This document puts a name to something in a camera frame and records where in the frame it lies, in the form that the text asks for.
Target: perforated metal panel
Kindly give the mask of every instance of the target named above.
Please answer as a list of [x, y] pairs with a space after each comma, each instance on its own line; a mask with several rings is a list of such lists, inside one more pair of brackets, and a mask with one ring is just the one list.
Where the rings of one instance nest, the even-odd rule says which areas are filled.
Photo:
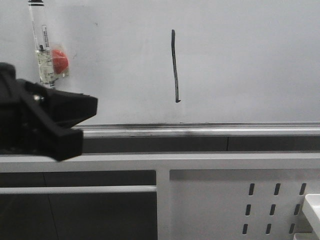
[[312, 229], [304, 195], [320, 192], [318, 169], [172, 170], [172, 240], [292, 240]]

